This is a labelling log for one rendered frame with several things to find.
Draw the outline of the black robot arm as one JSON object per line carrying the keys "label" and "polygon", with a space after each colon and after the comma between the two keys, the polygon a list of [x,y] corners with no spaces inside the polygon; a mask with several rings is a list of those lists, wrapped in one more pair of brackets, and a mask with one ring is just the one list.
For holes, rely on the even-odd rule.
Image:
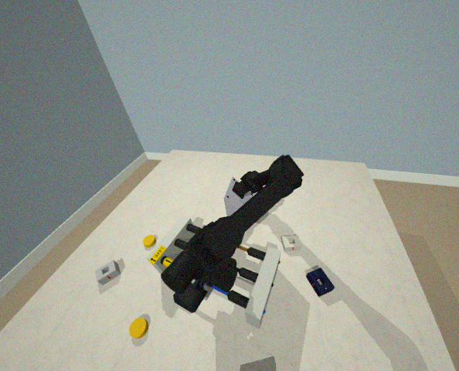
{"label": "black robot arm", "polygon": [[191,237],[185,245],[187,249],[161,273],[165,285],[183,294],[204,267],[208,272],[206,285],[229,292],[238,274],[236,260],[231,257],[242,243],[245,232],[281,199],[300,187],[303,175],[289,155],[277,158],[264,172],[247,172],[241,182],[235,182],[232,190],[241,199],[249,191],[257,194],[231,216],[212,221]]}

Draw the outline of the yellow flat disc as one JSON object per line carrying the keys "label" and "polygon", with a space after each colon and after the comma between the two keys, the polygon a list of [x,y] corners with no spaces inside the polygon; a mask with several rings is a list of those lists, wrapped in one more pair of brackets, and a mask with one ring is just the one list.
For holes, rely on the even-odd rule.
{"label": "yellow flat disc", "polygon": [[153,247],[155,244],[156,244],[156,239],[153,235],[148,235],[146,236],[142,243],[146,246],[146,247]]}
{"label": "yellow flat disc", "polygon": [[129,329],[132,337],[136,339],[143,338],[148,331],[148,322],[143,318],[136,318]]}

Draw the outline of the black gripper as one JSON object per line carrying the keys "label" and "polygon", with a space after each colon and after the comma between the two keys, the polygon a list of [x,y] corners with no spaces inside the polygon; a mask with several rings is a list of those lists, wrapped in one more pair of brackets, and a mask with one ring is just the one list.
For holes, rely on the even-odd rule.
{"label": "black gripper", "polygon": [[199,273],[194,278],[195,282],[191,282],[183,294],[178,294],[176,292],[174,293],[174,302],[187,311],[195,313],[202,300],[208,293],[208,291],[203,287],[204,284],[206,284],[207,273],[208,272],[204,267],[201,268]]}

